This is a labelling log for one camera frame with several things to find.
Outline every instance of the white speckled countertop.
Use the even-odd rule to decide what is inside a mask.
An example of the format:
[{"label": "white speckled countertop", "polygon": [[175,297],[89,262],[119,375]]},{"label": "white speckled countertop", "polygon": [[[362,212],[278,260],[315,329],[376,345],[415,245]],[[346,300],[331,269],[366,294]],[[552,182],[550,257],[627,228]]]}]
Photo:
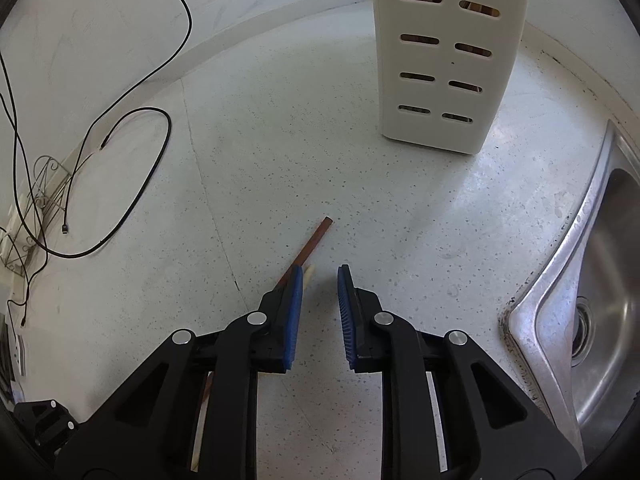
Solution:
[{"label": "white speckled countertop", "polygon": [[[465,330],[526,386],[498,318],[574,213],[609,113],[523,44],[478,156],[393,142],[378,131],[375,55],[358,4],[251,38],[152,99],[174,133],[138,208],[103,250],[34,282],[27,399],[84,420],[174,329],[212,332],[257,308],[324,216],[335,224],[310,261],[294,368],[260,378],[261,479],[379,474],[380,377],[348,370],[340,264],[416,328]],[[163,136],[162,119],[136,118],[92,157],[53,247],[108,231]]]}]

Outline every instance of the white wall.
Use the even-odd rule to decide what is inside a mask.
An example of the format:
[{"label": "white wall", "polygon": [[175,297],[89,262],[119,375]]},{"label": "white wall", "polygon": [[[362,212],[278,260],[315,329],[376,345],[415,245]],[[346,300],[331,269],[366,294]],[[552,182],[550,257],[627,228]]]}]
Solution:
[{"label": "white wall", "polygon": [[[187,1],[194,17],[189,50],[229,25],[299,0]],[[585,60],[640,116],[640,38],[617,0],[530,0],[527,21]],[[177,0],[19,0],[0,30],[0,48],[29,160],[66,157],[104,107],[167,58],[185,30]],[[0,146],[2,219],[12,202],[4,119]]]}]

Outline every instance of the silver screw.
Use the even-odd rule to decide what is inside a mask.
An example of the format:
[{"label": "silver screw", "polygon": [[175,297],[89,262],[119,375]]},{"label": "silver screw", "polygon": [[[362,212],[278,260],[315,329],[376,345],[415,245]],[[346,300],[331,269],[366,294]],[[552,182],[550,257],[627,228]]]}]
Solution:
[{"label": "silver screw", "polygon": [[250,325],[262,325],[267,321],[267,315],[264,312],[252,312],[246,320]]},{"label": "silver screw", "polygon": [[469,338],[464,332],[460,332],[460,330],[454,330],[449,334],[449,341],[451,341],[454,345],[462,346],[465,345],[467,341],[469,341]]},{"label": "silver screw", "polygon": [[373,321],[379,325],[390,325],[394,322],[394,317],[388,312],[379,312],[373,317]]},{"label": "silver screw", "polygon": [[191,341],[191,332],[188,330],[178,330],[178,332],[174,332],[174,335],[171,336],[171,341],[177,345],[184,345]]}]

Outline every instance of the sink rim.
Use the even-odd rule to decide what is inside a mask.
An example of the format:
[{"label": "sink rim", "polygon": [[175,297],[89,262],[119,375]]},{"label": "sink rim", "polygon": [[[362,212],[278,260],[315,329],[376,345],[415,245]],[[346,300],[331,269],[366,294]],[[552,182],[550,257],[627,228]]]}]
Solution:
[{"label": "sink rim", "polygon": [[[508,313],[505,323],[506,334],[538,384],[553,421],[578,450],[583,465],[586,462],[582,436],[572,396],[573,324],[568,335],[558,335],[557,327],[559,320],[567,320],[568,316],[573,319],[586,243],[600,210],[609,177],[616,169],[630,173],[640,185],[640,161],[615,124],[609,121],[587,191],[573,221],[558,249]],[[566,286],[564,298],[555,297],[562,293],[560,283]]]}]

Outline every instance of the brown stick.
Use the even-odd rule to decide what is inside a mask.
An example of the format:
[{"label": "brown stick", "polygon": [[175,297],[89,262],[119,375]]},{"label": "brown stick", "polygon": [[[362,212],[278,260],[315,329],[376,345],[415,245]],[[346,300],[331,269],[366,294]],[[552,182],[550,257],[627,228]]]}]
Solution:
[{"label": "brown stick", "polygon": [[296,256],[296,258],[293,260],[293,263],[291,264],[289,269],[287,269],[287,272],[285,272],[282,275],[276,287],[283,286],[285,283],[287,283],[287,280],[289,279],[289,275],[291,274],[291,267],[296,265],[302,266],[306,262],[306,259],[309,256],[311,256],[311,253],[314,251],[316,246],[320,243],[320,240],[322,239],[324,234],[327,232],[327,229],[331,226],[332,223],[334,223],[334,221],[331,220],[328,216],[324,217],[324,220],[322,220],[322,223],[318,226],[318,229],[316,229],[316,232],[313,233],[311,238],[309,238],[309,241],[298,253],[298,256]]}]

